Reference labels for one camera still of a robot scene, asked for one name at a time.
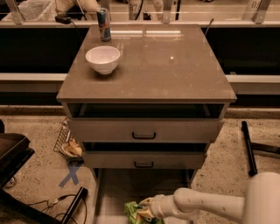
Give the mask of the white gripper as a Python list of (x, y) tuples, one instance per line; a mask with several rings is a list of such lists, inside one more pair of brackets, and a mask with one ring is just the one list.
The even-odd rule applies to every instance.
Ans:
[(154, 198), (149, 197), (142, 200), (139, 205), (141, 207), (150, 205), (150, 210), (139, 209), (137, 211), (138, 214), (148, 222), (154, 221), (155, 216), (157, 218), (174, 217), (175, 212), (177, 211), (173, 195), (156, 195)]

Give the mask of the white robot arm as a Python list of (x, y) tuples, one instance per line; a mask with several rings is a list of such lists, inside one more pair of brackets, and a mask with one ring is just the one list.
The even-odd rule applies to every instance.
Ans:
[(280, 175), (256, 174), (249, 180), (244, 197), (179, 188), (173, 195), (145, 199), (140, 206), (138, 213), (149, 219), (193, 220), (199, 210), (204, 210), (239, 224), (280, 224)]

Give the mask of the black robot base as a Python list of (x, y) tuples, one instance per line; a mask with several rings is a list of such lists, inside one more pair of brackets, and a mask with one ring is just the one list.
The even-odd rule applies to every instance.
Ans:
[(4, 186), (34, 154), (29, 143), (29, 139), (22, 134), (5, 133), (4, 123), (0, 120), (0, 204), (39, 224), (60, 224), (52, 216), (27, 206), (4, 190)]

